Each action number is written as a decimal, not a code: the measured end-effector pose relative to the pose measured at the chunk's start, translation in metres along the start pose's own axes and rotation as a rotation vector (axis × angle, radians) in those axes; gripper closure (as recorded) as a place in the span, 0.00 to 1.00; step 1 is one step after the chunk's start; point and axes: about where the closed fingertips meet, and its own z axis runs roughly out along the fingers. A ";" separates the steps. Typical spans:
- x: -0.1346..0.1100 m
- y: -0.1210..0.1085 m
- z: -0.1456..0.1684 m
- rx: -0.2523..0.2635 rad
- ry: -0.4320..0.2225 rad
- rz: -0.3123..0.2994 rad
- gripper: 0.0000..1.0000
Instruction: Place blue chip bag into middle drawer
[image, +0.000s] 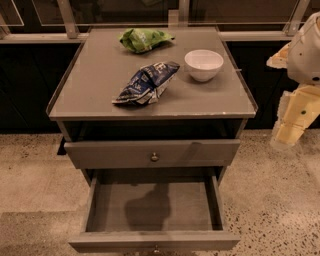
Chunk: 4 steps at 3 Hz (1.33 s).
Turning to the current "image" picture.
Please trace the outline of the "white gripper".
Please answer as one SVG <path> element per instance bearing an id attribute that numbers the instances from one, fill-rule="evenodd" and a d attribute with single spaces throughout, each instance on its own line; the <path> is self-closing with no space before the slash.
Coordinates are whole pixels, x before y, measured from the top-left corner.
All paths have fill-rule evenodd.
<path id="1" fill-rule="evenodd" d="M 292 41 L 272 55 L 266 65 L 286 69 L 301 85 L 280 98 L 272 130 L 273 147 L 292 147 L 320 115 L 320 12 L 312 14 Z"/>

